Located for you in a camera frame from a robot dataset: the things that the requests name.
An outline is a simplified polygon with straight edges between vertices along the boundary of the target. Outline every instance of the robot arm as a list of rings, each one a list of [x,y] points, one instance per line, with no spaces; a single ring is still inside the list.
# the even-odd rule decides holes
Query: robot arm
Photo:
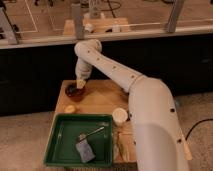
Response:
[[[139,171],[189,171],[173,97],[160,80],[149,78],[101,53],[98,40],[76,44],[77,79],[89,78],[92,66],[129,92],[129,112]]]

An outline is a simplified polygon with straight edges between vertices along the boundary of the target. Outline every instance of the wooden table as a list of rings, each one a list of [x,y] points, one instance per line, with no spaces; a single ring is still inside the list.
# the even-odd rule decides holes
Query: wooden table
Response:
[[[83,25],[90,23],[94,26],[93,33],[105,33],[106,30],[112,28],[112,25],[120,25],[122,32],[129,32],[129,22],[127,18],[104,18],[104,19],[84,19]],[[66,20],[63,35],[74,35],[73,20]]]
[[[62,83],[58,102],[55,109],[55,115],[64,113],[69,105],[74,105],[77,108],[75,113],[85,114],[111,114],[117,107],[122,107],[128,110],[128,94],[124,93],[122,89],[111,80],[90,80],[86,84],[85,95],[83,100],[75,102],[65,94],[65,88],[72,81],[65,80]],[[119,147],[124,148],[128,157],[122,157],[119,152],[114,158],[114,163],[136,163],[135,146],[132,136],[131,123],[128,121],[122,127],[113,128],[114,135],[119,136]],[[185,151],[187,159],[191,159],[191,153],[185,143]]]

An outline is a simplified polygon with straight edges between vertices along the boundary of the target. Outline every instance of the black wall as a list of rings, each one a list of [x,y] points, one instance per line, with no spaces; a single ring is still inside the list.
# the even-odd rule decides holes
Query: black wall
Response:
[[[103,42],[103,54],[162,79],[174,95],[213,91],[213,35]],[[54,110],[75,79],[74,45],[0,50],[0,115]],[[94,69],[93,79],[106,78]]]

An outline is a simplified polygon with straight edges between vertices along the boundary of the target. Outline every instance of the floor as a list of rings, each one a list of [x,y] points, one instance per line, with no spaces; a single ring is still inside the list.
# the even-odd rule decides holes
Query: floor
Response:
[[[196,122],[213,118],[213,92],[178,96],[175,100],[184,135]],[[52,116],[53,112],[50,111],[0,117],[1,171],[63,170],[43,165]],[[204,122],[197,126],[188,138],[188,144],[193,157],[189,162],[191,171],[213,171],[213,122]],[[131,166],[123,170],[137,169],[136,166]]]
[[[172,4],[162,0],[116,0],[121,7],[114,10],[116,17],[126,17],[133,30],[164,28],[168,21]],[[22,39],[62,35],[67,19],[71,19],[71,0],[54,0],[53,6],[48,0],[5,0],[7,14],[13,24],[19,28]],[[109,6],[104,0],[101,9],[108,18],[112,18]],[[178,26],[198,26],[213,24],[213,5],[209,0],[185,0]]]

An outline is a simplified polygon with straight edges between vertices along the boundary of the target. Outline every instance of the dark green tray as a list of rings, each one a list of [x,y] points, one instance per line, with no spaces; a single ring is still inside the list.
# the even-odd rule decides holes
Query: dark green tray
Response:
[[[76,150],[76,139],[104,126],[105,129],[87,138],[95,159],[82,163]],[[109,167],[113,161],[112,116],[100,114],[59,114],[46,149],[44,164],[60,167]]]

